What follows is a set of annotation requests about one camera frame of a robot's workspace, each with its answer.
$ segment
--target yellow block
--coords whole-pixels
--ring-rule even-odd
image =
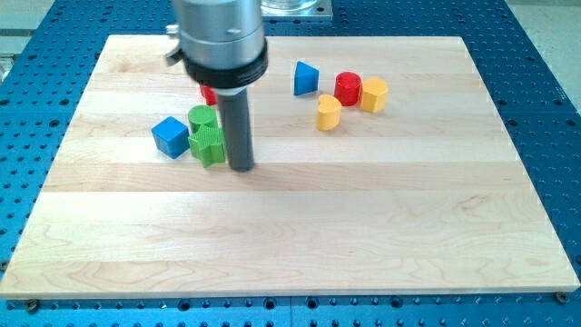
[[[332,95],[322,94],[319,96],[317,129],[320,131],[329,131],[339,124],[340,118],[341,102]]]
[[[370,78],[361,84],[361,104],[362,110],[376,113],[383,110],[388,99],[388,84],[378,78]]]

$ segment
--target blue block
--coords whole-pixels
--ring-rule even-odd
[[[318,89],[319,70],[303,62],[297,62],[297,68],[294,71],[294,94],[307,94]]]
[[[165,118],[152,128],[155,145],[163,153],[175,159],[190,148],[188,127],[173,117]]]

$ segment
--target wooden tabletop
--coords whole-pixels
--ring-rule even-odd
[[[249,88],[256,168],[155,147],[203,99],[175,41],[107,41],[0,294],[146,298],[572,291],[579,281],[461,38],[272,37]],[[316,129],[352,71],[389,84],[378,114]]]

